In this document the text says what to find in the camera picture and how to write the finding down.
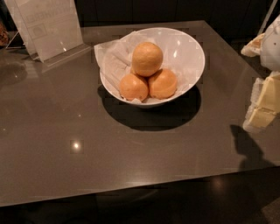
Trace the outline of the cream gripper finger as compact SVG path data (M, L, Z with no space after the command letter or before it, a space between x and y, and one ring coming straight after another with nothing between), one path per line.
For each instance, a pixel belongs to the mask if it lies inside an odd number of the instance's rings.
M264 34L256 36L250 40L242 49L241 54L247 57L255 57L260 55L261 45L263 42Z
M272 72L265 80L257 78L250 102L242 127L247 132L258 133L280 114L280 73Z

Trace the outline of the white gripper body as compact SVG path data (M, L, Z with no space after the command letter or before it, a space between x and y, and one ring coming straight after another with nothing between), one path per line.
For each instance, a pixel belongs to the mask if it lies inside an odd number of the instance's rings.
M266 29L260 50L263 67L280 71L280 15Z

